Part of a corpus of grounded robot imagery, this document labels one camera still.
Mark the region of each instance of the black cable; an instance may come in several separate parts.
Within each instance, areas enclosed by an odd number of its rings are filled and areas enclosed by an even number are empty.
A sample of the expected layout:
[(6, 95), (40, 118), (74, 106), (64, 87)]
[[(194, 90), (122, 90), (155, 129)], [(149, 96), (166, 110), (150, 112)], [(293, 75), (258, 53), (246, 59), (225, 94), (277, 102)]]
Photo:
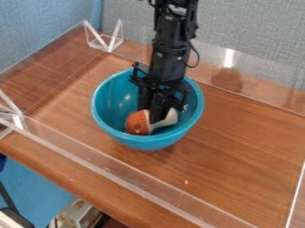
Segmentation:
[(14, 203), (14, 201), (12, 201), (7, 191), (6, 191), (6, 187), (4, 187), (2, 182), (0, 182), (0, 195), (3, 196), (3, 199), (6, 201), (7, 206), (19, 214), (19, 211), (16, 209), (16, 205), (15, 205), (15, 203)]
[(196, 65), (192, 66), (192, 65), (189, 65), (189, 63), (184, 59), (181, 59), (181, 60), (184, 61), (185, 65), (189, 68), (196, 68), (198, 66), (200, 62), (201, 62), (201, 55), (200, 55), (200, 53), (198, 53), (192, 41), (189, 42), (189, 46), (190, 46), (192, 50), (196, 52), (196, 54), (197, 54), (197, 63), (196, 63)]

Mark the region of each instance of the blue object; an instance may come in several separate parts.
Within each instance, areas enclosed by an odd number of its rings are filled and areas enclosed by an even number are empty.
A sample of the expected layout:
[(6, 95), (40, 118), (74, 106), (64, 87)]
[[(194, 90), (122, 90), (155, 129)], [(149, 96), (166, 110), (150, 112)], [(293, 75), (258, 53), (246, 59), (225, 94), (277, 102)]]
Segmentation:
[(137, 111), (138, 87), (129, 81), (133, 69), (110, 78), (98, 86), (91, 101), (93, 118), (99, 127), (118, 142), (142, 151), (166, 148), (188, 133), (204, 111), (202, 90), (194, 81), (185, 77), (190, 88), (188, 109), (180, 113), (180, 123), (158, 129), (153, 135), (131, 135), (126, 133), (126, 118)]
[[(46, 228), (54, 216), (75, 200), (68, 192), (12, 159), (7, 160), (0, 180), (20, 215), (36, 228)], [(0, 197), (0, 208), (4, 207), (7, 204)]]

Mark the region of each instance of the acrylic bracket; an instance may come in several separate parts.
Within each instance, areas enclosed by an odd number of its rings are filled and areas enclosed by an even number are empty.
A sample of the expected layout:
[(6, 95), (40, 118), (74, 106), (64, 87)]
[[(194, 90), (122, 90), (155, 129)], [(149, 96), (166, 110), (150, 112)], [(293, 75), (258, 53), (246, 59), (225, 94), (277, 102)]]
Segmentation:
[[(0, 119), (4, 122), (15, 122), (16, 126), (26, 128), (23, 124), (24, 115), (6, 93), (0, 90)], [(12, 128), (0, 124), (0, 140), (14, 131)]]
[(114, 34), (111, 36), (106, 34), (99, 35), (99, 33), (97, 32), (91, 23), (87, 20), (83, 21), (83, 26), (87, 37), (87, 43), (91, 48), (111, 53), (113, 50), (125, 42), (122, 20), (118, 20), (114, 29)]

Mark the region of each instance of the orange object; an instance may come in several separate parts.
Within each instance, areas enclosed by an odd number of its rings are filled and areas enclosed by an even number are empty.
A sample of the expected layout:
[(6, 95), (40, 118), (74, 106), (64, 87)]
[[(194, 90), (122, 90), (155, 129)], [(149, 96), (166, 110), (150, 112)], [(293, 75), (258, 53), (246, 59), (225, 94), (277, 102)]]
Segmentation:
[(147, 111), (141, 110), (133, 112), (126, 120), (126, 131), (130, 134), (147, 135), (149, 134), (149, 122), (147, 122)]

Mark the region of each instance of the white object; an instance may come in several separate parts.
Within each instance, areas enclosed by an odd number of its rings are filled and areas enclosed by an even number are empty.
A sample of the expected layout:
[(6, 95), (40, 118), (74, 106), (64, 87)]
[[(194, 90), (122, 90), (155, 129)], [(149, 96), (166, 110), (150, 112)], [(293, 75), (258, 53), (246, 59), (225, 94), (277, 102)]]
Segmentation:
[(111, 36), (97, 32), (91, 23), (83, 21), (85, 32), (87, 37), (87, 43), (91, 48), (99, 49), (107, 53), (111, 53), (113, 50), (125, 42), (123, 38), (123, 22), (118, 20), (117, 26), (114, 28), (114, 34)]
[(147, 128), (149, 128), (149, 134), (154, 132), (155, 129), (163, 127), (163, 126), (171, 126), (178, 123), (178, 112), (174, 108), (170, 108), (169, 114), (163, 120), (157, 122), (155, 124), (149, 124), (149, 112), (150, 110), (145, 110), (146, 118), (147, 118)]
[(90, 228), (103, 213), (82, 199), (76, 199), (56, 215), (60, 227)]
[[(24, 123), (23, 123), (23, 112), (12, 102), (12, 100), (8, 98), (3, 90), (0, 90), (0, 118), (10, 121), (10, 119), (14, 119), (16, 126), (22, 129), (24, 129)], [(12, 128), (7, 128), (6, 130), (0, 131), (0, 140), (14, 131)]]

